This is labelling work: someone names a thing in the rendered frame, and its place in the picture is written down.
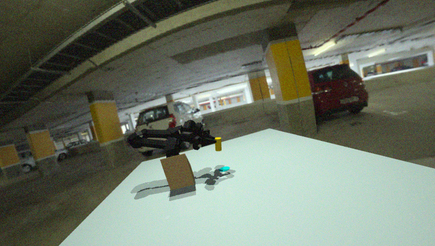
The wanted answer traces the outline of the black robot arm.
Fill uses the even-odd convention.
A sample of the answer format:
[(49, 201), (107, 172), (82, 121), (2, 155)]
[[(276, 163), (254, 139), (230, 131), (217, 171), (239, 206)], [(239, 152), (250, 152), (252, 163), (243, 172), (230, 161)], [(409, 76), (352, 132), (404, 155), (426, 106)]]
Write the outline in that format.
[[(127, 141), (133, 148), (159, 148), (166, 150), (166, 158), (171, 156), (179, 155), (179, 151), (181, 148), (182, 141), (188, 141), (188, 135), (192, 132), (192, 136), (196, 137), (197, 134), (201, 132), (202, 124), (200, 122), (195, 123), (192, 120), (188, 120), (184, 122), (184, 125), (168, 128), (166, 130), (153, 130), (153, 129), (143, 129), (138, 132), (134, 132), (129, 135)], [(180, 130), (180, 133), (179, 133)], [(143, 135), (142, 137), (139, 137)], [(148, 137), (152, 138), (165, 138), (167, 140), (158, 140), (158, 139), (147, 139)]]

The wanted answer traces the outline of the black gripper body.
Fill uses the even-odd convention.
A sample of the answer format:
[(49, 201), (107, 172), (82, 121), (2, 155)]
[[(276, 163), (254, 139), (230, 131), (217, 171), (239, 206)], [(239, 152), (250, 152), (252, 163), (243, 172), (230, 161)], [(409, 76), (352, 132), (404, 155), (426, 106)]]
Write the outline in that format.
[[(207, 132), (209, 132), (209, 134), (210, 134), (210, 130), (208, 130), (208, 129), (206, 129), (204, 132), (203, 132), (203, 135), (206, 137), (206, 133)], [(203, 136), (202, 135), (202, 132), (200, 132), (200, 133), (198, 133), (197, 134), (198, 136), (196, 136), (196, 137), (193, 137), (192, 136), (192, 132), (190, 132), (189, 133), (189, 135), (188, 135), (188, 141), (192, 144), (193, 143), (193, 148), (195, 149), (195, 150), (199, 150), (199, 144), (201, 145), (201, 137)]]

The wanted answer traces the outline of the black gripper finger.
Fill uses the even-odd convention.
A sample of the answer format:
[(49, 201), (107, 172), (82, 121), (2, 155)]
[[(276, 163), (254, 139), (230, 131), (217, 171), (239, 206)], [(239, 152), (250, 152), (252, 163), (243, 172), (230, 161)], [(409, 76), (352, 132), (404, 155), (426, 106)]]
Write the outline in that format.
[(215, 137), (211, 136), (209, 132), (206, 133), (206, 138), (215, 140)]
[(206, 138), (204, 135), (201, 137), (201, 147), (205, 147), (216, 143), (216, 140)]

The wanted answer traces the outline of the yellow tall cylinder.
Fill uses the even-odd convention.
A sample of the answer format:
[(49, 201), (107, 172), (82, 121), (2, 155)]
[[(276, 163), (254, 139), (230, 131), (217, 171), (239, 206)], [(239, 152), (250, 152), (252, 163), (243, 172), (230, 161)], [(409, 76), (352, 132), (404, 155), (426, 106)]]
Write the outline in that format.
[(216, 151), (221, 151), (222, 150), (222, 143), (221, 143), (221, 138), (217, 137), (215, 138), (216, 143), (215, 143), (215, 150)]

